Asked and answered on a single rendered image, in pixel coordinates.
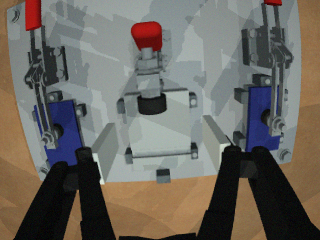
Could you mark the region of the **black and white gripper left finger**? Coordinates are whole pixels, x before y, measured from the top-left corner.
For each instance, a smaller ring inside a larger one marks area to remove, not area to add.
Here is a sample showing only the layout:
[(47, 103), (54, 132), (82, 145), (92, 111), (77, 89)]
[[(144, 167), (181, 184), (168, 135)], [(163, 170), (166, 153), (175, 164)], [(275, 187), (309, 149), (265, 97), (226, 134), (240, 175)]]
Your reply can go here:
[(75, 150), (76, 165), (53, 164), (13, 240), (63, 240), (77, 190), (82, 240), (116, 240), (100, 184), (118, 149), (116, 125), (107, 123), (91, 148)]

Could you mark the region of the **grey toggle clamp with red handle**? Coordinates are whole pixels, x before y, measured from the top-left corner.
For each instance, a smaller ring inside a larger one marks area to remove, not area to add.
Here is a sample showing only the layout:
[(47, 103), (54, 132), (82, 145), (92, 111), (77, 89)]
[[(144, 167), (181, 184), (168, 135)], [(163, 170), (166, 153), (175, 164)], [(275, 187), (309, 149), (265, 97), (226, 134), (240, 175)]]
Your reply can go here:
[[(57, 140), (63, 136), (64, 129), (58, 123), (53, 125), (46, 87), (69, 80), (65, 46), (54, 48), (46, 46), (45, 26), (42, 25), (41, 21), (41, 0), (25, 0), (25, 26), (26, 31), (29, 31), (30, 52), (27, 52), (29, 70), (24, 76), (23, 81), (29, 89), (33, 89), (34, 91), (37, 111), (43, 132), (40, 144), (42, 146), (46, 145), (47, 149), (56, 149), (58, 147)], [(41, 51), (35, 49), (34, 30), (38, 28), (40, 28)], [(47, 129), (46, 126), (39, 87), (49, 129)]]
[[(270, 30), (267, 5), (274, 8), (275, 27)], [(266, 109), (261, 114), (261, 122), (269, 127), (269, 135), (279, 136), (287, 130), (283, 118), (285, 96), (285, 69), (289, 69), (294, 60), (293, 54), (287, 48), (286, 29), (281, 26), (279, 6), (281, 0), (264, 0), (261, 3), (263, 26), (241, 30), (243, 64), (272, 69), (271, 110)], [(280, 51), (281, 50), (281, 51)], [(274, 51), (274, 52), (272, 52)], [(285, 53), (284, 53), (285, 52)], [(279, 100), (277, 105), (277, 80), (279, 67)]]

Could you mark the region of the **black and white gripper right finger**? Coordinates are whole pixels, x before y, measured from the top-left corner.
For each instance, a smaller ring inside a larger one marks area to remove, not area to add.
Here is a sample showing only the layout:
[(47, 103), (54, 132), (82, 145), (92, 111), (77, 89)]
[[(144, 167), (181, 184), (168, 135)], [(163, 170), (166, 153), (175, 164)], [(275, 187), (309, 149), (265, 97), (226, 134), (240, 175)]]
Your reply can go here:
[(266, 147), (241, 151), (211, 115), (202, 115), (202, 125), (203, 143), (218, 176), (196, 240), (231, 240), (239, 178), (248, 178), (267, 240), (320, 240), (320, 230)]

